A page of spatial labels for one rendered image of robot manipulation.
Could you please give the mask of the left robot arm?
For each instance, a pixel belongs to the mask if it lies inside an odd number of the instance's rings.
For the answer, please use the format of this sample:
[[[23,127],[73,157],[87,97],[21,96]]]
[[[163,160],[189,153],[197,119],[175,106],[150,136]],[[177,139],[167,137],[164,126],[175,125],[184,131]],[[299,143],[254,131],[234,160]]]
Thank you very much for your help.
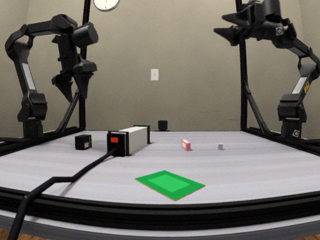
[[[262,3],[265,6],[267,21],[271,23],[270,35],[265,40],[272,40],[277,48],[290,50],[299,59],[297,69],[300,77],[291,94],[284,94],[277,107],[278,120],[282,121],[279,138],[291,141],[304,140],[301,138],[302,123],[306,123],[307,114],[303,100],[311,82],[320,76],[320,61],[312,49],[297,38],[296,28],[290,18],[283,18],[281,0],[264,0]],[[314,63],[301,65],[303,58],[310,58]]]

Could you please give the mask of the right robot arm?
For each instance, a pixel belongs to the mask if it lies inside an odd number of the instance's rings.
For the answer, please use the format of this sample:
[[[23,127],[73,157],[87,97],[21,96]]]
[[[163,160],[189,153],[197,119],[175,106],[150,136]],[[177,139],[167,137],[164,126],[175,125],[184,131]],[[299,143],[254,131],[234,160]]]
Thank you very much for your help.
[[[22,108],[17,115],[18,122],[23,124],[22,139],[35,140],[45,137],[42,121],[46,119],[47,101],[43,93],[37,92],[28,56],[35,37],[53,34],[57,34],[52,43],[58,44],[59,54],[78,51],[77,47],[83,49],[99,42],[99,35],[93,23],[78,27],[78,23],[64,13],[54,16],[49,21],[24,24],[10,35],[5,43],[5,50],[14,62],[23,93]],[[18,40],[24,35],[29,36],[27,43]],[[33,119],[29,119],[30,117]]]

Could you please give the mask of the black charger with brass prongs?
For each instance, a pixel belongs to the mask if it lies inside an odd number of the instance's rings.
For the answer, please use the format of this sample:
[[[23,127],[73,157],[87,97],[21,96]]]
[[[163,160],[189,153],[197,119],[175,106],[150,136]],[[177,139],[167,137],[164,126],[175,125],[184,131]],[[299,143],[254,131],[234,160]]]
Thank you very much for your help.
[[[92,147],[92,135],[91,134],[82,134],[75,136],[75,149],[84,151]]]

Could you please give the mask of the black power cord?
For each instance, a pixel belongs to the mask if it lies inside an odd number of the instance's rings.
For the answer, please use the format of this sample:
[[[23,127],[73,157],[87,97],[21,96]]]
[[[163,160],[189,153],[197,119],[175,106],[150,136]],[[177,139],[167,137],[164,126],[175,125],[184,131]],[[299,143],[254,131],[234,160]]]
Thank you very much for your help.
[[[95,160],[94,162],[90,163],[89,165],[85,166],[81,169],[78,173],[74,176],[53,176],[26,195],[24,195],[21,199],[20,205],[18,207],[16,216],[14,218],[12,227],[10,229],[9,235],[7,240],[18,240],[20,230],[28,210],[30,202],[51,187],[55,183],[72,183],[79,179],[83,174],[85,174],[88,170],[99,164],[100,162],[104,161],[111,155],[113,155],[116,151],[113,149],[112,151],[108,152],[104,156],[100,157],[99,159]]]

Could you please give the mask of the small pink block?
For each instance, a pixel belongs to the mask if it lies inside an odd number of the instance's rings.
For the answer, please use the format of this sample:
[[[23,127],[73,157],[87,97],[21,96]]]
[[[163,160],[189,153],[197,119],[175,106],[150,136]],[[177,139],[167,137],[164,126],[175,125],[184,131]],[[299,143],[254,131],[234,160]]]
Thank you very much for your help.
[[[186,151],[191,151],[191,143],[185,139],[181,140],[181,147],[184,148]]]

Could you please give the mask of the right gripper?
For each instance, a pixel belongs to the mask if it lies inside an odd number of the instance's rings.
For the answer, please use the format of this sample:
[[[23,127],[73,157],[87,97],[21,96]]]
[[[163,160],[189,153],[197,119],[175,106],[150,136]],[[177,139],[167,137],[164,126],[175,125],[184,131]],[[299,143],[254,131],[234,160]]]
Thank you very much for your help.
[[[72,78],[74,78],[79,92],[84,100],[88,98],[90,79],[98,72],[94,62],[79,62],[81,54],[76,50],[60,53],[58,62],[61,62],[62,70],[59,75],[52,78],[52,85],[57,87],[69,103],[73,103]]]

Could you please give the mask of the green flat rectangular pad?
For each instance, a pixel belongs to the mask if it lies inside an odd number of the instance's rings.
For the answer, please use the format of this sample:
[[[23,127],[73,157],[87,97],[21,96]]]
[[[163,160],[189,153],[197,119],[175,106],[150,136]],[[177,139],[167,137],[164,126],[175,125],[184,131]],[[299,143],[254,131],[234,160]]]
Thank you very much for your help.
[[[177,201],[206,186],[166,170],[141,176],[135,178],[135,180],[173,201]]]

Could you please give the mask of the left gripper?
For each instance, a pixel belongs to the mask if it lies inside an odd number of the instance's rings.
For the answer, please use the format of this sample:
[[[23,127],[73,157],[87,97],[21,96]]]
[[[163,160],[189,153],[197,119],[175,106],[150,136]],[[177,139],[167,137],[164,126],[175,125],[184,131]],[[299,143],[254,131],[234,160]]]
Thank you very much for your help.
[[[245,39],[257,38],[257,41],[267,39],[271,33],[271,23],[266,18],[265,6],[258,1],[250,4],[245,10],[224,14],[224,20],[237,25],[231,27],[216,27],[214,31],[227,40],[232,46],[237,46]]]

